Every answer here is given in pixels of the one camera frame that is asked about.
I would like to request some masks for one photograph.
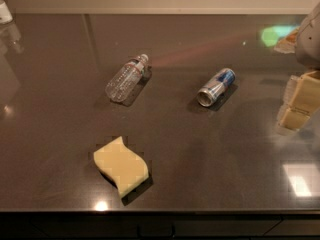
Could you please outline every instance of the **beige foam piece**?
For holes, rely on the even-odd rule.
[[[280,126],[298,130],[320,108],[320,72],[303,74],[280,119]]]
[[[120,198],[149,177],[146,163],[123,144],[122,137],[94,152],[94,162],[99,171],[116,184]]]

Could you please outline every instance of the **aluminum can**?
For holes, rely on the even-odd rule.
[[[236,76],[232,69],[224,68],[214,75],[197,94],[197,100],[200,105],[210,107],[218,97],[223,94],[234,82]]]

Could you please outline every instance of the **blue and silver can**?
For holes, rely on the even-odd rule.
[[[228,89],[235,78],[236,75],[230,68],[220,70],[198,91],[198,102],[204,107],[210,107]]]

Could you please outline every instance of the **white bottle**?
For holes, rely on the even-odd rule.
[[[0,0],[0,24],[6,24],[12,21],[12,15],[5,1]]]
[[[124,101],[148,68],[148,60],[145,54],[129,60],[107,84],[108,97],[115,102]]]

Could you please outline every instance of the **dark tabletop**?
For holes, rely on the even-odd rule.
[[[262,42],[303,18],[16,15],[19,42],[1,27],[0,211],[319,210],[319,113],[294,136],[274,131],[305,68]],[[151,78],[131,106],[110,102],[107,82],[140,53]],[[224,67],[236,81],[201,107],[197,91]],[[128,203],[92,157],[116,136],[153,180]]]

